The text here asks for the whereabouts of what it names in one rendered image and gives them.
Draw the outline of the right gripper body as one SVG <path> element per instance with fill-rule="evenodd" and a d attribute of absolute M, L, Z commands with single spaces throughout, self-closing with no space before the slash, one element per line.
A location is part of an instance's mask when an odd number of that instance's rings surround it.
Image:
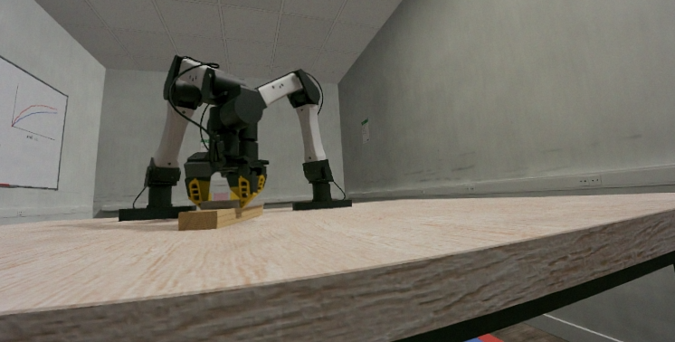
<path fill-rule="evenodd" d="M 226 163 L 223 167 L 220 167 L 219 169 L 222 170 L 217 170 L 216 172 L 232 172 L 235 171 L 235 168 L 238 168 L 238 178 L 242 176 L 242 178 L 245 178 L 246 180 L 249 181 L 249 186 L 250 186 L 250 195 L 252 193 L 257 193 L 258 191 L 258 184 L 259 184 L 259 177 L 256 176 L 256 172 L 254 171 L 254 167 L 251 165 L 251 159 L 248 158 L 247 156 L 239 156 L 239 137 L 232 135 L 232 134 L 213 134 L 211 135 L 212 138 L 215 140 L 216 135 L 219 135 L 220 141 L 224 142 L 224 151 L 227 151 L 229 153 L 232 153 L 233 155 L 231 157 L 225 157 Z M 250 171 L 251 169 L 251 171 Z M 250 174 L 249 174 L 250 173 Z M 187 196 L 191 197 L 190 195 L 190 190 L 189 190 L 189 184 L 191 183 L 192 180 L 202 180 L 202 181 L 207 181 L 211 182 L 211 177 L 187 177 L 185 179 L 185 187 L 187 191 Z"/>

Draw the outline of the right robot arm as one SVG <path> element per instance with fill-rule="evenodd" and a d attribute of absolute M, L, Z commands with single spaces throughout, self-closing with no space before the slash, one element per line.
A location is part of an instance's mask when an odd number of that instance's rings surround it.
<path fill-rule="evenodd" d="M 196 205 L 171 204 L 172 186 L 177 185 L 181 176 L 179 155 L 189 120 L 180 116 L 170 105 L 168 92 L 175 77 L 199 64 L 175 55 L 163 91 L 164 100 L 168 100 L 166 124 L 145 176 L 144 186 L 151 187 L 148 189 L 147 208 L 119 209 L 119 213 L 196 209 Z M 259 122 L 263 114 L 258 91 L 249 88 L 243 78 L 205 65 L 185 72 L 175 81 L 171 100 L 189 118 L 194 115 L 197 106 L 203 103 L 215 105 L 209 110 L 211 134 L 237 135 L 240 129 Z M 186 159 L 185 177 L 212 176 L 225 165 L 225 157 L 233 155 L 224 151 L 219 136 L 214 137 L 215 143 L 209 144 L 207 152 L 196 152 Z"/>

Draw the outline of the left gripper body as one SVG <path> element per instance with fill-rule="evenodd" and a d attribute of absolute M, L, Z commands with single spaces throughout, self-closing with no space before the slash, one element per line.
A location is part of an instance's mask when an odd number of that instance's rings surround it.
<path fill-rule="evenodd" d="M 251 159 L 251 165 L 254 167 L 254 171 L 257 172 L 256 176 L 264 176 L 264 182 L 262 188 L 264 188 L 266 178 L 267 178 L 267 167 L 269 160 L 258 160 L 258 143 L 256 142 L 239 142 L 239 156 L 247 156 Z M 238 169 L 235 169 L 234 172 L 227 172 L 226 175 L 229 187 L 238 187 Z"/>

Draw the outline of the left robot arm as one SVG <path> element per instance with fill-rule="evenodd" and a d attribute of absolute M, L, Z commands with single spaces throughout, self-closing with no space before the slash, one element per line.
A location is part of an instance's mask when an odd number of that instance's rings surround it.
<path fill-rule="evenodd" d="M 300 88 L 299 81 L 303 88 Z M 299 116 L 305 152 L 305 163 L 302 165 L 304 176 L 309 184 L 312 184 L 313 199 L 312 202 L 292 203 L 292 206 L 352 203 L 352 199 L 332 200 L 331 198 L 329 182 L 334 182 L 334 179 L 321 144 L 318 128 L 320 93 L 309 76 L 299 69 L 256 90 L 263 109 L 287 96 Z M 258 141 L 258 123 L 240 129 L 236 136 L 239 137 L 239 142 Z"/>

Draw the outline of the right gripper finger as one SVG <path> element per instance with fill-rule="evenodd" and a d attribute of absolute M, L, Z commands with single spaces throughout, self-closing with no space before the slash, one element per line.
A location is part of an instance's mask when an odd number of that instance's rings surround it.
<path fill-rule="evenodd" d="M 252 193 L 250 195 L 249 181 L 246 180 L 245 178 L 242 178 L 242 176 L 240 176 L 240 178 L 239 178 L 239 192 L 240 192 L 241 208 L 244 208 L 257 195 L 257 193 Z M 247 193 L 247 194 L 245 194 L 245 193 Z M 248 197 L 246 197 L 246 195 L 248 195 Z M 244 197 L 246 197 L 246 198 L 244 198 Z"/>
<path fill-rule="evenodd" d="M 192 180 L 189 184 L 189 190 L 191 197 L 188 196 L 188 199 L 191 200 L 200 208 L 200 203 L 203 201 L 208 201 L 209 197 L 210 182 L 202 180 Z M 200 200 L 199 200 L 200 198 Z"/>

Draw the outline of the light wooden beam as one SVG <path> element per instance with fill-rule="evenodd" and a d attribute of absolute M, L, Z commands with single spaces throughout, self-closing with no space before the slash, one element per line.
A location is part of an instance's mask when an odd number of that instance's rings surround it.
<path fill-rule="evenodd" d="M 262 205 L 178 213 L 178 231 L 213 230 L 263 215 Z"/>

